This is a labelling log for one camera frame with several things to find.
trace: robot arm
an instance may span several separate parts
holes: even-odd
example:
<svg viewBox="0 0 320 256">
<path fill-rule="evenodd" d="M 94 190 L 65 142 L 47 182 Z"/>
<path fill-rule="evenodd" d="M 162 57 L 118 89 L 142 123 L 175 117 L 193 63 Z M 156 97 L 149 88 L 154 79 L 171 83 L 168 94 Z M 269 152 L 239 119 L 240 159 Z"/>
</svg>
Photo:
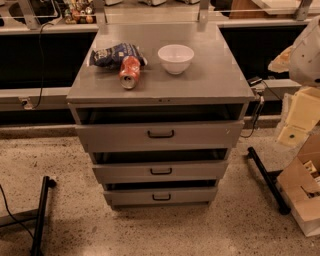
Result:
<svg viewBox="0 0 320 256">
<path fill-rule="evenodd" d="M 277 142 L 295 147 L 303 142 L 320 120 L 320 16 L 313 18 L 271 64 L 272 71 L 289 71 L 290 79 L 303 87 L 292 96 Z"/>
<path fill-rule="evenodd" d="M 320 16 L 313 18 L 294 41 L 289 75 L 303 86 L 320 86 Z"/>
</svg>

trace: terrazzo floor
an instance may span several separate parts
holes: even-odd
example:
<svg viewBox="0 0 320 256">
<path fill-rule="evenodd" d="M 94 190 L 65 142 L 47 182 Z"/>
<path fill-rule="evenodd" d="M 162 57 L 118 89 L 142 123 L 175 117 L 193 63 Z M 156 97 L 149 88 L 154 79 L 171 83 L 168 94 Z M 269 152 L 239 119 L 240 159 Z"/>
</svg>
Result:
<svg viewBox="0 0 320 256">
<path fill-rule="evenodd" d="M 12 213 L 38 207 L 42 177 L 50 189 L 42 252 L 46 256 L 319 255 L 320 236 L 306 238 L 291 214 L 280 215 L 247 148 L 267 170 L 287 165 L 293 151 L 277 152 L 274 129 L 240 138 L 208 206 L 113 211 L 73 128 L 0 129 L 0 183 Z M 7 215 L 0 197 L 0 216 Z M 34 221 L 27 227 L 33 232 Z M 0 229 L 0 255 L 30 255 L 32 240 L 19 225 Z"/>
</svg>

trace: white bowl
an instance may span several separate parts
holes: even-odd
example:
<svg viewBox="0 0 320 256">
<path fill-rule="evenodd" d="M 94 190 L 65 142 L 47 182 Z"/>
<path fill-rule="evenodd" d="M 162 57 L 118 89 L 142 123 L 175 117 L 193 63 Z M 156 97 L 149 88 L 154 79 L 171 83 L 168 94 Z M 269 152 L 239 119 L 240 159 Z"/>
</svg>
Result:
<svg viewBox="0 0 320 256">
<path fill-rule="evenodd" d="M 190 66 L 194 52 L 188 46 L 170 44 L 160 48 L 158 56 L 162 67 L 167 72 L 178 75 Z"/>
</svg>

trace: snack bag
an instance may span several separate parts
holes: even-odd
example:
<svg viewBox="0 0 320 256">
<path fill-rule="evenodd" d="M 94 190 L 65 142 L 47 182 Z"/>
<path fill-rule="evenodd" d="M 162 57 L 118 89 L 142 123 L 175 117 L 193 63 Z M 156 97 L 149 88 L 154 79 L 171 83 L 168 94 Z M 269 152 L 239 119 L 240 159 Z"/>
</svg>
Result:
<svg viewBox="0 0 320 256">
<path fill-rule="evenodd" d="M 139 52 L 138 47 L 133 44 L 121 43 L 114 47 L 92 50 L 89 65 L 104 67 L 109 70 L 119 70 L 122 61 L 127 56 L 136 57 L 141 66 L 147 65 L 147 60 Z"/>
</svg>

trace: tripod leg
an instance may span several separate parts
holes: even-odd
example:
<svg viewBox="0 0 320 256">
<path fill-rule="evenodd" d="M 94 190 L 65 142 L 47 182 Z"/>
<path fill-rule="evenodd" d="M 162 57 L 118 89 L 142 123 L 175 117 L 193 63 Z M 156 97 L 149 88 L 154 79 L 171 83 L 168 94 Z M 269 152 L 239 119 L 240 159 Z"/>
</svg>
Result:
<svg viewBox="0 0 320 256">
<path fill-rule="evenodd" d="M 249 147 L 248 151 L 249 151 L 250 156 L 253 158 L 254 162 L 256 163 L 260 173 L 262 174 L 264 180 L 266 181 L 266 183 L 267 183 L 269 189 L 271 190 L 273 196 L 277 200 L 277 202 L 279 204 L 279 212 L 282 215 L 289 214 L 291 209 L 287 206 L 287 204 L 283 200 L 279 190 L 277 189 L 275 184 L 272 182 L 272 179 L 270 178 L 266 168 L 262 164 L 262 162 L 261 162 L 259 156 L 257 155 L 256 151 L 254 150 L 253 147 Z"/>
<path fill-rule="evenodd" d="M 41 247 L 42 231 L 43 231 L 43 224 L 44 224 L 44 218 L 45 218 L 45 212 L 46 212 L 48 190 L 49 190 L 49 187 L 53 188 L 55 185 L 56 185 L 56 182 L 54 180 L 50 180 L 48 176 L 43 177 L 41 195 L 39 200 L 38 217 L 36 221 L 34 238 L 33 238 L 33 243 L 31 248 L 31 256 L 42 255 L 40 247 Z"/>
</svg>

